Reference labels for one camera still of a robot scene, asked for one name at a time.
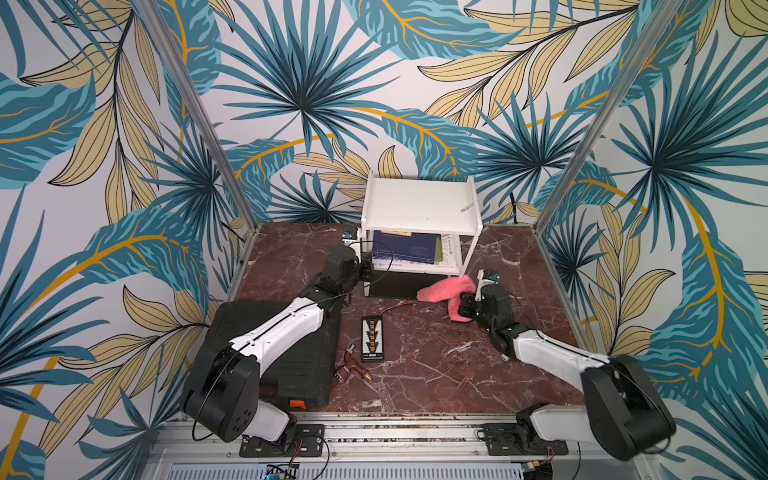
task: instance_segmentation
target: brown marble surface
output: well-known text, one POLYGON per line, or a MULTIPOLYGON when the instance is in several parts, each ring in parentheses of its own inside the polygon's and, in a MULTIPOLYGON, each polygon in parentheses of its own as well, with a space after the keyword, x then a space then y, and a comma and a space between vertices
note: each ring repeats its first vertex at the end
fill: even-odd
MULTIPOLYGON (((291 301, 323 268, 345 229, 339 224, 265 223, 237 298, 291 301)), ((474 279, 481 267, 497 270, 501 283, 520 300, 523 312, 512 302, 517 318, 575 345, 541 255, 530 228, 486 227, 468 274, 474 279)), ((337 361, 350 343, 355 343, 359 359, 361 316, 398 303, 355 294, 343 310, 337 361)), ((583 402, 579 391, 539 368, 503 361, 474 322, 451 322, 446 305, 420 303, 386 313, 386 361, 364 364, 373 381, 365 383, 352 374, 332 391, 325 410, 513 413, 536 402, 583 402)))

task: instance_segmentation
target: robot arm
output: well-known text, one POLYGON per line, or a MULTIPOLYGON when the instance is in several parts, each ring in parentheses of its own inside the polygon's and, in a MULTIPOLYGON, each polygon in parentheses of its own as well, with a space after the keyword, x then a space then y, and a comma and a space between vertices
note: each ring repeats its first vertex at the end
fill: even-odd
POLYGON ((182 411, 225 442, 241 435, 280 445, 292 442, 295 419, 258 399, 260 377, 294 343, 317 330, 325 316, 342 308, 360 272, 358 251, 334 247, 322 273, 285 310, 228 342, 206 338, 184 383, 182 411))
POLYGON ((536 365, 584 393, 584 406, 544 406, 530 414, 540 439, 596 442, 628 460, 675 433, 672 415, 636 359, 552 339, 515 320, 496 272, 480 270, 478 283, 474 296, 462 296, 459 315, 475 318, 504 359, 536 365))

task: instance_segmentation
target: white rack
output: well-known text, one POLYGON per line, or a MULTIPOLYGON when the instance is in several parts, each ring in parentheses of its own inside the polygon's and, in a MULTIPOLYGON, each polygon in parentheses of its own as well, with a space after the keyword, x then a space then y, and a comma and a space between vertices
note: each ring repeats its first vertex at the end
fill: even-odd
MULTIPOLYGON (((371 239, 376 230, 450 235, 454 255, 451 262, 401 266, 393 263, 390 270, 464 275, 482 232, 475 182, 472 177, 466 182, 444 182, 378 178, 369 173, 361 224, 361 240, 371 239), (463 259, 461 235, 472 236, 463 259)), ((364 242, 361 247, 366 252, 372 248, 371 243, 364 242)))

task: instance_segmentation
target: pink towel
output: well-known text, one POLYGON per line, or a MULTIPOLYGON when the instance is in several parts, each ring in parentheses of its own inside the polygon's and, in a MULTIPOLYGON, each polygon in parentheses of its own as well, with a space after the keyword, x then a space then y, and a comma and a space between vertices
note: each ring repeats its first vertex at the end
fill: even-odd
POLYGON ((448 300, 448 315, 453 322, 471 322, 472 319, 458 315, 460 293, 474 293, 475 282, 469 276, 459 276, 440 280, 432 286, 422 288, 416 294, 419 302, 441 302, 448 300))

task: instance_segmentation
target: wallpaper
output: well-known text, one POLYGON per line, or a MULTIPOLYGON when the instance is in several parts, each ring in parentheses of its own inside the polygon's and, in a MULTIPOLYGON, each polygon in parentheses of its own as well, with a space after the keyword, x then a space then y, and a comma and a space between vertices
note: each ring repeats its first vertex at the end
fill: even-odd
POLYGON ((0 19, 0 478, 132 479, 248 232, 130 2, 0 19))
POLYGON ((544 237, 590 347, 636 355, 674 415, 667 478, 762 480, 768 4, 705 3, 682 41, 684 3, 544 237))
POLYGON ((372 170, 472 175, 486 223, 531 222, 656 3, 212 0, 220 40, 177 42, 218 54, 187 66, 258 220, 358 220, 372 170))

